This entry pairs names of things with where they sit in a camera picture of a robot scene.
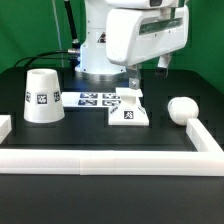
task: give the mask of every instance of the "black tabletop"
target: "black tabletop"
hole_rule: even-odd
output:
[[[126,81],[92,83],[58,70],[62,91],[111,92]],[[195,72],[170,71],[156,79],[142,70],[142,100],[149,127],[107,124],[107,109],[65,108],[51,124],[23,119],[22,69],[0,76],[0,113],[12,116],[13,131],[1,148],[194,151],[186,127],[175,125],[167,104],[193,98],[199,119],[224,146],[224,95]],[[0,175],[0,223],[217,223],[224,221],[224,178],[181,176]]]
[[[94,83],[76,79],[69,70],[58,71],[62,92],[115,92],[117,86],[128,86],[125,80]],[[34,124],[24,120],[24,73],[9,69],[0,76],[0,112],[11,114],[13,131],[3,147],[71,148],[113,150],[182,150],[194,147],[181,127],[170,119],[167,105],[173,97],[188,96],[200,110],[199,119],[217,142],[224,144],[224,96],[189,71],[170,71],[168,78],[156,79],[153,71],[142,70],[142,105],[149,127],[108,125],[107,108],[65,108],[65,118],[49,124]]]

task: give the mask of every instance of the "white cup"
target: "white cup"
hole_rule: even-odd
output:
[[[32,69],[27,72],[24,119],[50,123],[65,116],[57,71]]]

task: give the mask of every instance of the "green backdrop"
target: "green backdrop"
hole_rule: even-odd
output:
[[[62,48],[71,47],[70,30],[63,0],[55,0]],[[71,0],[78,37],[85,39],[84,0]],[[172,69],[196,71],[224,93],[223,0],[191,0],[190,32],[187,46],[177,51]],[[59,49],[52,0],[1,0],[0,3],[0,72],[27,56]],[[154,68],[156,60],[144,63]]]

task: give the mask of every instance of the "white foam block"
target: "white foam block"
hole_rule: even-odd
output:
[[[108,109],[108,124],[149,126],[149,119],[143,107],[137,104],[129,107],[120,104]]]
[[[131,96],[131,97],[143,97],[141,89],[131,89],[131,88],[116,88],[116,94],[118,96]]]
[[[12,130],[10,115],[0,115],[0,144]]]
[[[0,173],[224,176],[224,154],[1,149]]]
[[[197,118],[188,119],[186,132],[199,152],[223,153],[222,148]]]

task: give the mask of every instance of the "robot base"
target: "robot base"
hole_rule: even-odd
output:
[[[96,82],[104,82],[104,81],[117,81],[117,80],[123,80],[128,79],[128,74],[126,72],[118,73],[118,74],[91,74],[86,72],[75,72],[75,76],[77,78],[81,79],[87,79],[90,81],[96,81]]]

